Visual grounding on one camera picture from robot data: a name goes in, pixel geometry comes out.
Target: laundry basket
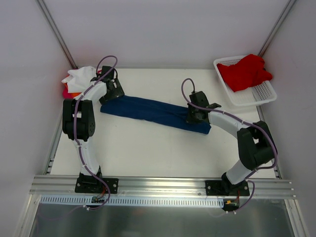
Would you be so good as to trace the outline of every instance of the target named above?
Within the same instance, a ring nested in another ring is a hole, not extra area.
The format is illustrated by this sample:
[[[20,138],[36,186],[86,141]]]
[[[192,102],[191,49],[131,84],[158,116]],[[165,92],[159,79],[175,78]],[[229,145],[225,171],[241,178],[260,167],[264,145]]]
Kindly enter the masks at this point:
[[[232,89],[224,82],[221,73],[217,68],[217,64],[221,63],[226,66],[230,66],[239,62],[245,56],[235,56],[228,58],[220,58],[214,61],[214,67],[221,80],[224,89],[230,99],[230,101],[236,106],[250,106],[250,105],[262,105],[277,99],[277,94],[273,90],[269,81],[264,81],[260,85],[249,87],[246,90],[233,92]]]

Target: folded blue cloth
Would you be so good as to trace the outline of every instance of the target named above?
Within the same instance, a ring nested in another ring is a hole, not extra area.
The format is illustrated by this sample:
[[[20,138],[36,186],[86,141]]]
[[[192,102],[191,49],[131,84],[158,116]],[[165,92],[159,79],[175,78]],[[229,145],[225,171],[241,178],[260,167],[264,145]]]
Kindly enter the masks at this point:
[[[108,101],[101,106],[100,111],[110,115],[146,120],[203,134],[208,134],[211,129],[211,126],[206,122],[187,123],[188,108],[186,107],[126,95]]]

